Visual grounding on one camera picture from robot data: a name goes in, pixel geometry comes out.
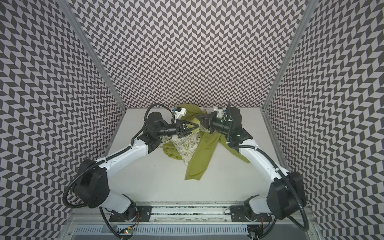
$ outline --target white work surface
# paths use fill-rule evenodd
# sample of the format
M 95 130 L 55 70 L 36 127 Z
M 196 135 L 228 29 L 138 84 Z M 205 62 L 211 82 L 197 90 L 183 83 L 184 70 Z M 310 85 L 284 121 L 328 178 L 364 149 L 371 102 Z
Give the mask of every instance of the white work surface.
M 126 111 L 109 154 L 130 144 L 143 125 L 145 111 Z M 170 122 L 167 110 L 155 111 Z M 240 113 L 243 128 L 278 162 L 260 109 L 240 108 Z M 270 186 L 258 169 L 232 155 L 220 143 L 200 181 L 184 180 L 186 169 L 182 160 L 168 157 L 160 148 L 121 169 L 109 180 L 109 187 L 135 202 L 237 202 L 256 194 L 266 195 Z

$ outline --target geometric patterned backdrop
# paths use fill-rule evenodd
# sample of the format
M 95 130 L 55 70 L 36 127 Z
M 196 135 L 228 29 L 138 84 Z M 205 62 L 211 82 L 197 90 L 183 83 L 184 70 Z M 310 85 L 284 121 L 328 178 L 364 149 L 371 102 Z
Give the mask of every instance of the geometric patterned backdrop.
M 383 9 L 320 2 L 268 108 L 326 239 L 384 239 Z
M 0 17 L 0 238 L 54 238 L 122 110 L 53 0 L 1 0 Z
M 68 0 L 129 108 L 261 106 L 308 0 Z

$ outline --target herringbone pattern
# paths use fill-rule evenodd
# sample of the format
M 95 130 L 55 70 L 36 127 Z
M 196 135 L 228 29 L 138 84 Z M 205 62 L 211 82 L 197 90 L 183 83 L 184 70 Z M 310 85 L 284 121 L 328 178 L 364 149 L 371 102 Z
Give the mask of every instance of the herringbone pattern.
M 0 234 L 51 239 L 65 185 L 122 111 L 53 0 L 0 2 Z
M 308 0 L 69 0 L 126 106 L 260 106 Z
M 268 109 L 327 239 L 384 239 L 384 1 L 322 1 Z

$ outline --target olive green garment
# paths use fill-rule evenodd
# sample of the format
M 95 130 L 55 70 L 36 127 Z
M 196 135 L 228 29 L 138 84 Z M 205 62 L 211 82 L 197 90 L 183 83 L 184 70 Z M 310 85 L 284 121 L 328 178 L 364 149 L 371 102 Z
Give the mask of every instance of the olive green garment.
M 201 109 L 194 105 L 194 104 L 181 104 L 178 105 L 178 107 L 185 108 L 187 110 L 187 113 L 185 116 L 182 117 L 182 119 L 185 119 L 187 121 L 191 121 L 198 115 L 203 115 Z M 187 171 L 185 173 L 185 180 L 188 179 L 196 179 L 200 180 L 203 176 L 204 172 L 206 171 L 209 162 L 212 158 L 212 155 L 215 151 L 217 143 L 220 142 L 226 149 L 228 149 L 233 155 L 237 156 L 244 162 L 249 163 L 249 161 L 239 154 L 236 150 L 229 148 L 227 145 L 227 141 L 225 139 L 225 136 L 214 132 L 213 134 L 209 134 L 208 132 L 204 132 L 201 136 L 200 143 L 197 146 L 195 153 L 193 154 L 191 160 L 188 163 Z M 167 154 L 169 157 L 182 160 L 181 155 L 175 148 L 174 144 L 172 142 L 168 142 L 162 146 L 163 151 L 165 154 Z

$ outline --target patterned wall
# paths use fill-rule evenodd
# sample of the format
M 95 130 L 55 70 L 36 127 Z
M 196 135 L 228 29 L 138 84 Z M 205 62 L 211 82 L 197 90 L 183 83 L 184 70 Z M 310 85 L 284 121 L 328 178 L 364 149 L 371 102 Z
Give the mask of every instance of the patterned wall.
M 383 9 L 320 2 L 268 109 L 327 239 L 384 239 Z
M 0 238 L 50 239 L 65 185 L 103 155 L 122 111 L 54 0 L 0 12 Z
M 69 0 L 129 108 L 260 106 L 308 0 Z

